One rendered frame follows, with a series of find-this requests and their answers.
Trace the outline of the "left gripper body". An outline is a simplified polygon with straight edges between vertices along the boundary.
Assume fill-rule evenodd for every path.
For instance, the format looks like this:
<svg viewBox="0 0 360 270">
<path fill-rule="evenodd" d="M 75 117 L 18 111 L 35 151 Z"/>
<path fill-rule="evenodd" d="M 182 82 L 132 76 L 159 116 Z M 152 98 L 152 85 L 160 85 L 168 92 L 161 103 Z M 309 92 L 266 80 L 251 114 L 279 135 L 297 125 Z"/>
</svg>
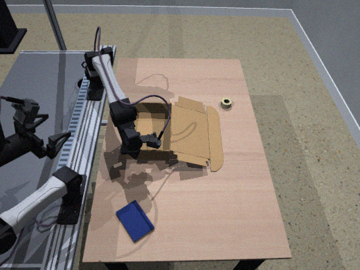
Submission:
<svg viewBox="0 0 360 270">
<path fill-rule="evenodd" d="M 142 140 L 143 143 L 152 143 L 152 144 L 157 144 L 157 143 L 158 143 L 158 142 L 157 142 L 157 136 L 153 136 L 153 135 L 149 135 L 149 134 L 141 136 L 141 135 L 140 135 L 140 132 L 137 132 L 137 133 L 138 133 L 138 135 L 140 136 L 140 138 L 141 138 L 141 140 Z M 121 137 L 121 139 L 122 139 L 122 137 Z M 126 155 L 126 153 L 131 153 L 131 154 L 134 154 L 134 155 L 139 155 L 140 149 L 137 150 L 137 151 L 129 151 L 129 150 L 127 149 L 127 147 L 126 147 L 123 139 L 122 139 L 121 155 Z"/>
</svg>

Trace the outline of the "grey metal frame post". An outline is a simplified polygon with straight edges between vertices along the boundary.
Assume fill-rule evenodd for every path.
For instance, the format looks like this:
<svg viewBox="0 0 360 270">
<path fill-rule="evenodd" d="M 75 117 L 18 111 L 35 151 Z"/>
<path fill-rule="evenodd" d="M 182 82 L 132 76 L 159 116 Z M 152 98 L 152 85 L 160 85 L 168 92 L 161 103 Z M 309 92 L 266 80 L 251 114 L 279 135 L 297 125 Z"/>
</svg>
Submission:
<svg viewBox="0 0 360 270">
<path fill-rule="evenodd" d="M 60 51 L 67 50 L 51 0 L 42 0 Z"/>
</svg>

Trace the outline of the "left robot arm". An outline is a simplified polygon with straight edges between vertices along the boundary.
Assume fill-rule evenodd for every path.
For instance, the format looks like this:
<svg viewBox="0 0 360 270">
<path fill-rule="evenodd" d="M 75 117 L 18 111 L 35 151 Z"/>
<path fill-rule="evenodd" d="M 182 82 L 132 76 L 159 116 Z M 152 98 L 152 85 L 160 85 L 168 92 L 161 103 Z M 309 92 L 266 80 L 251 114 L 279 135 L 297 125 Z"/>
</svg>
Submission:
<svg viewBox="0 0 360 270">
<path fill-rule="evenodd" d="M 104 89 L 107 94 L 111 120 L 119 131 L 119 135 L 129 151 L 139 150 L 143 142 L 135 130 L 137 111 L 135 105 L 124 105 L 130 103 L 129 98 L 123 93 L 112 69 L 113 50 L 111 47 L 103 48 L 100 51 L 89 51 L 84 54 L 86 61 L 85 75 L 90 81 L 87 100 L 101 101 Z M 93 72 L 94 71 L 94 72 Z M 97 75 L 96 75 L 96 74 Z"/>
</svg>

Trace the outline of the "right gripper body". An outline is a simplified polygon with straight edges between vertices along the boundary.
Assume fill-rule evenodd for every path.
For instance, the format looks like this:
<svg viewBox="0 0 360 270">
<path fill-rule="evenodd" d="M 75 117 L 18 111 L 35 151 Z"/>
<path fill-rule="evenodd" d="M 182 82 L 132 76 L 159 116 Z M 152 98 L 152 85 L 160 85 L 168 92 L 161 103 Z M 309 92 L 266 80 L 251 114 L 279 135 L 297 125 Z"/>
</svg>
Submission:
<svg viewBox="0 0 360 270">
<path fill-rule="evenodd" d="M 44 147 L 43 139 L 39 139 L 34 133 L 36 129 L 34 125 L 27 124 L 30 111 L 22 105 L 18 104 L 15 115 L 13 116 L 15 134 L 5 138 L 5 144 L 10 149 L 13 160 L 31 151 L 39 159 L 48 156 L 50 159 L 54 158 L 53 146 L 46 144 Z"/>
</svg>

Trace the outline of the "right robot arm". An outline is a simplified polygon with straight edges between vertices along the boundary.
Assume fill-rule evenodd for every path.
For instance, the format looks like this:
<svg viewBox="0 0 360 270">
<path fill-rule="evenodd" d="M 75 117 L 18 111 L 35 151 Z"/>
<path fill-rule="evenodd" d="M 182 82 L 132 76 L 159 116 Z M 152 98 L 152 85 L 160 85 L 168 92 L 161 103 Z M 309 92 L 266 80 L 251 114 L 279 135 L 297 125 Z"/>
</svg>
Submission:
<svg viewBox="0 0 360 270">
<path fill-rule="evenodd" d="M 39 103 L 25 98 L 19 105 L 30 111 L 26 123 L 34 124 L 40 109 Z M 13 155 L 7 146 L 9 143 L 5 144 L 5 141 L 0 122 L 0 167 L 13 160 Z M 17 239 L 16 235 L 28 222 L 59 198 L 62 198 L 62 202 L 57 223 L 59 225 L 78 223 L 87 176 L 78 174 L 68 166 L 61 167 L 52 175 L 41 188 L 18 205 L 0 214 L 0 255 L 13 247 Z"/>
</svg>

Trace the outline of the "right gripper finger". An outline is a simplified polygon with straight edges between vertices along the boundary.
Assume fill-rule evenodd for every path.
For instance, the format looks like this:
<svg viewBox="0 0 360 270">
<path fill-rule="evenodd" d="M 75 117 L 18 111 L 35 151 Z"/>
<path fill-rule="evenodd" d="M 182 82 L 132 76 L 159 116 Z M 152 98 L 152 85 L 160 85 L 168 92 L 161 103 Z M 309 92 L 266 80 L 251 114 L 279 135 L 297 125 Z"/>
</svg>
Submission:
<svg viewBox="0 0 360 270">
<path fill-rule="evenodd" d="M 56 135 L 52 135 L 52 136 L 48 137 L 48 143 L 51 146 L 53 146 L 54 158 L 57 156 L 57 154 L 59 153 L 59 151 L 62 148 L 63 144 L 69 139 L 70 136 L 71 136 L 71 132 L 64 132 L 64 133 L 61 133 L 61 134 L 56 134 Z M 60 139 L 62 139 L 62 140 L 57 144 L 57 142 Z M 56 149 L 55 149 L 55 146 L 56 146 Z"/>
<path fill-rule="evenodd" d="M 36 128 L 37 126 L 39 126 L 40 124 L 42 124 L 44 121 L 46 121 L 49 118 L 48 114 L 37 114 L 36 118 L 42 118 L 36 122 L 34 122 L 34 127 Z"/>
</svg>

